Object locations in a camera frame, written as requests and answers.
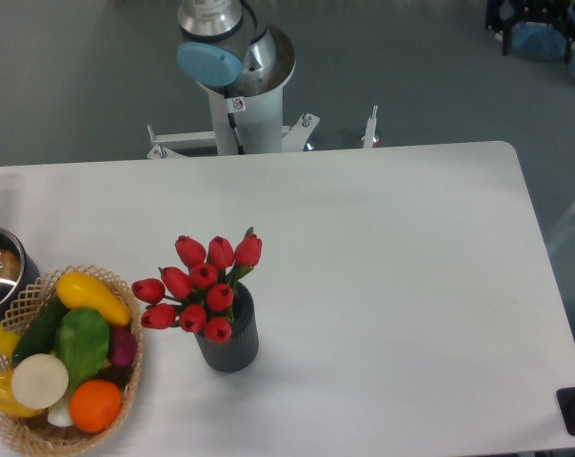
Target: wicker basket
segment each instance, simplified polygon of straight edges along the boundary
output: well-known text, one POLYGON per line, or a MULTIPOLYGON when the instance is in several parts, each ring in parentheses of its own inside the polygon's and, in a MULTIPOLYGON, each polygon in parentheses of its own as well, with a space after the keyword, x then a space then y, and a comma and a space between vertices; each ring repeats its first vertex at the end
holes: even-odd
MULTIPOLYGON (((133 320, 130 331, 137 338, 137 353, 130 367, 106 368, 100 371, 98 378, 107 379, 117 384, 123 394, 123 407, 112 425, 100 433, 86 433, 78 428, 55 427, 47 422, 43 413, 30 419, 20 419, 0 412, 0 436, 2 442, 10 449, 26 456, 73 456, 80 454, 102 443, 116 430, 129 412, 142 366, 143 341, 140 324, 140 308, 129 285, 112 272, 96 267, 68 267, 57 270, 43 278, 38 278, 34 285, 28 286, 13 301, 2 325, 6 330, 23 334, 55 291, 55 283, 62 274, 68 271, 82 271, 102 280, 129 307, 133 320)), ((0 372, 11 369, 10 361, 0 354, 0 372)))

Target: yellow bell pepper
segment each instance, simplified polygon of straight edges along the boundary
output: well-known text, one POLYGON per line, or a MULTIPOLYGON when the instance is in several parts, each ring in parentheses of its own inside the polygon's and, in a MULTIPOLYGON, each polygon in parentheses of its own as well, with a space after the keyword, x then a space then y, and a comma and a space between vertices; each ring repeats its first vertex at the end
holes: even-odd
POLYGON ((10 389, 10 380, 13 370, 2 371, 0 373, 0 412, 16 417, 33 417, 41 414, 43 409, 30 409, 24 407, 14 399, 10 389))
POLYGON ((65 273, 57 280, 57 295, 69 309, 97 309, 108 324, 124 327, 131 320, 129 308, 99 279, 79 271, 65 273))
POLYGON ((12 331, 4 330, 0 324, 0 353, 2 355, 10 358, 20 339, 20 335, 17 335, 12 331))

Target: red tulip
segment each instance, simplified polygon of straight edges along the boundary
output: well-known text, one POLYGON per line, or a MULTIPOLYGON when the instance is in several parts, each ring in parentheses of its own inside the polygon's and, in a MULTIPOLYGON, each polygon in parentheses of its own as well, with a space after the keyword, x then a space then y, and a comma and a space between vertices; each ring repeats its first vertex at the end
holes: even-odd
POLYGON ((211 264, 199 264, 190 271, 190 281, 196 288, 210 288, 218 282, 218 268, 211 264))
POLYGON ((255 267, 262 254, 262 240, 254 233, 248 235, 234 251, 234 260, 244 267, 255 267))
POLYGON ((179 268, 163 268, 161 270, 161 279, 169 292, 171 292, 171 295, 178 300, 184 300, 192 292, 190 277, 179 268))
POLYGON ((180 327, 183 331, 198 333, 207 321, 205 309, 200 305, 190 305, 180 314, 180 327))
POLYGON ((216 284, 208 292, 206 302, 214 311, 223 311, 232 305, 234 292, 226 284, 216 284))
POLYGON ((175 322, 175 308, 166 303, 160 303, 142 314, 142 327, 162 330, 175 322))
POLYGON ((165 297, 165 286, 156 278, 142 279, 131 285, 133 295, 142 302, 156 305, 165 297))
POLYGON ((226 269, 234 262, 234 251, 226 238, 216 236, 209 242, 209 261, 218 269, 226 269))
POLYGON ((230 338, 232 327, 224 317, 212 317, 205 326, 204 335, 215 343, 224 343, 230 338))
POLYGON ((205 248, 203 248, 201 243, 189 236, 181 235, 175 242, 175 249, 177 250, 177 255, 180 256, 180 260, 188 268, 205 262, 205 248))

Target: cable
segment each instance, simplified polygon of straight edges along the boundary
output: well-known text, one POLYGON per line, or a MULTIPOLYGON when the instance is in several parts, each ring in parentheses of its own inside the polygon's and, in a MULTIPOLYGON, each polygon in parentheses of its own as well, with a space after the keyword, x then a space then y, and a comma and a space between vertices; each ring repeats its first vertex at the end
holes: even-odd
MULTIPOLYGON (((228 86, 224 86, 222 88, 222 92, 224 93, 225 100, 228 100, 230 98, 230 95, 228 92, 228 86)), ((241 141, 241 135, 239 135, 239 130, 237 129, 237 122, 234 119, 234 112, 231 112, 230 108, 228 108, 227 111, 228 111, 228 124, 230 125, 230 128, 234 132, 234 140, 235 140, 235 143, 237 144, 237 153, 239 155, 245 155, 246 152, 243 149, 243 142, 241 141)))

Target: dark gray vase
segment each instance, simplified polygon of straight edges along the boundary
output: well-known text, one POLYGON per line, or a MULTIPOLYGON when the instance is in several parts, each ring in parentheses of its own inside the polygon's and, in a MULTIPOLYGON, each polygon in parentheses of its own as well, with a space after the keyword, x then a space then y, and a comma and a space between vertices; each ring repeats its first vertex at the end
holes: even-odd
POLYGON ((237 284, 235 290, 232 311, 232 334, 225 343, 210 341, 202 333, 194 335, 208 365, 224 373, 247 367, 258 353, 258 329, 253 299, 249 290, 241 283, 237 284))

